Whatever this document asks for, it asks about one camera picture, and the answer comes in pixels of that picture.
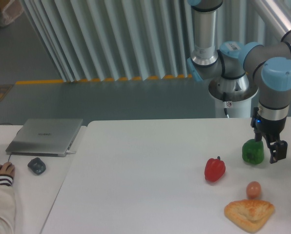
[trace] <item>blue joint cap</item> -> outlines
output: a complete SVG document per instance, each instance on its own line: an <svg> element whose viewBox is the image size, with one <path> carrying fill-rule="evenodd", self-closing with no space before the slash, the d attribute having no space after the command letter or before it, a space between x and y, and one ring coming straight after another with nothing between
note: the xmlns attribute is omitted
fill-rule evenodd
<svg viewBox="0 0 291 234"><path fill-rule="evenodd" d="M291 60L275 57L267 60L262 69L262 80L271 89L287 91L291 89Z"/></svg>
<svg viewBox="0 0 291 234"><path fill-rule="evenodd" d="M241 50L241 52L239 53L239 62L242 66L242 68L244 69L244 60L245 58L247 57L248 53L256 46L258 45L262 45L262 44L259 44L258 42L250 42L248 44L246 44L243 49Z"/></svg>
<svg viewBox="0 0 291 234"><path fill-rule="evenodd" d="M196 6L200 4L201 0L187 0L187 2L190 6Z"/></svg>
<svg viewBox="0 0 291 234"><path fill-rule="evenodd" d="M188 58L187 59L187 64L188 64L190 73L191 73L192 77L194 78L194 80L196 82L203 81L203 79L200 77L199 73L196 71L195 67L193 66L193 63L191 61L191 58Z"/></svg>
<svg viewBox="0 0 291 234"><path fill-rule="evenodd" d="M219 50L224 54L231 58L237 59L239 57L239 53L244 48L242 43L237 41L226 41L219 47Z"/></svg>

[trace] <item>silver laptop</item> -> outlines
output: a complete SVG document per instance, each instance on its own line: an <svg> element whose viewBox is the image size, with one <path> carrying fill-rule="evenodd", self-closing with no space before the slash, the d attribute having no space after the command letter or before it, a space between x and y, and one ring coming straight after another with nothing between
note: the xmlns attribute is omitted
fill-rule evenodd
<svg viewBox="0 0 291 234"><path fill-rule="evenodd" d="M5 150L27 156L66 156L82 119L28 119Z"/></svg>

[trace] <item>bread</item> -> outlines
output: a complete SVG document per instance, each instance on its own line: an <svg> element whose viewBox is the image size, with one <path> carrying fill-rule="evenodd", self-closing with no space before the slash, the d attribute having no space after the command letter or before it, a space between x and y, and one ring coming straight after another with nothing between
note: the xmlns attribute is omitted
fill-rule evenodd
<svg viewBox="0 0 291 234"><path fill-rule="evenodd" d="M274 205L261 200L233 201L225 207L225 216L249 233L263 227L273 212Z"/></svg>

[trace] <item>computer mouse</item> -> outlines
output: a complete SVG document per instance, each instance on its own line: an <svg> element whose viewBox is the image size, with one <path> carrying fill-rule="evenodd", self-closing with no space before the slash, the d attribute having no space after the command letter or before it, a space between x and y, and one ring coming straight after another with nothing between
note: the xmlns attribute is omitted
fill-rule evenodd
<svg viewBox="0 0 291 234"><path fill-rule="evenodd" d="M45 163L38 157L32 159L27 166L37 175L42 174L46 170Z"/></svg>

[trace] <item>mouse cable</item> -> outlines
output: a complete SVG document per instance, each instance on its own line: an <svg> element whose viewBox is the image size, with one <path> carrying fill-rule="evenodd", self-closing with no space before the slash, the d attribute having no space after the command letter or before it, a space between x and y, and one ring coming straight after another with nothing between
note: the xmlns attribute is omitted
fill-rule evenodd
<svg viewBox="0 0 291 234"><path fill-rule="evenodd" d="M13 125L12 123L0 123L0 125Z"/></svg>
<svg viewBox="0 0 291 234"><path fill-rule="evenodd" d="M11 157L11 155L12 155L12 153L11 153L10 156L9 156L8 162L10 161L10 157Z"/></svg>

